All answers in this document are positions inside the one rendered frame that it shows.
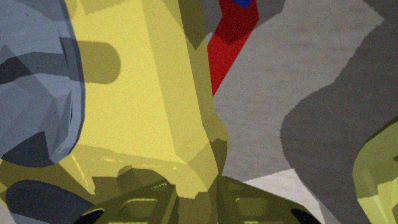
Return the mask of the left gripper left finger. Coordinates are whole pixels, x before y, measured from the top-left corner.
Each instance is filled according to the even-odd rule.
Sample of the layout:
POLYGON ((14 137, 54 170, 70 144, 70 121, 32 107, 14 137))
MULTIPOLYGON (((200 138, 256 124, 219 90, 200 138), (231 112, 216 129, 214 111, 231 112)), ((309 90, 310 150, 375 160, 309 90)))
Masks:
POLYGON ((165 178, 94 205, 83 215, 102 210, 94 224, 178 224, 178 208, 176 185, 165 178))

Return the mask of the yellow-green scoop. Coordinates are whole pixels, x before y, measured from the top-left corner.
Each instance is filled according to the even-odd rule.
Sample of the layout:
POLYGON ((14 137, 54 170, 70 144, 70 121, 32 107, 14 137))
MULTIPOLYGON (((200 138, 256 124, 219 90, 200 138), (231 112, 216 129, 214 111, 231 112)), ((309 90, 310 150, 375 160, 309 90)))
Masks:
POLYGON ((365 141, 353 165, 359 204, 372 224, 398 224, 398 116, 365 141))

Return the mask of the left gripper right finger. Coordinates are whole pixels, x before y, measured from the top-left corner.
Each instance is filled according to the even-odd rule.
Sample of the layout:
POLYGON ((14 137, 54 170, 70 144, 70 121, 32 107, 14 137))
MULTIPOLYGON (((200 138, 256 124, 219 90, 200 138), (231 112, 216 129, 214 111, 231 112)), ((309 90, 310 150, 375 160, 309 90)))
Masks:
POLYGON ((301 224, 292 208, 312 214, 294 201, 227 176, 216 177, 218 224, 301 224))

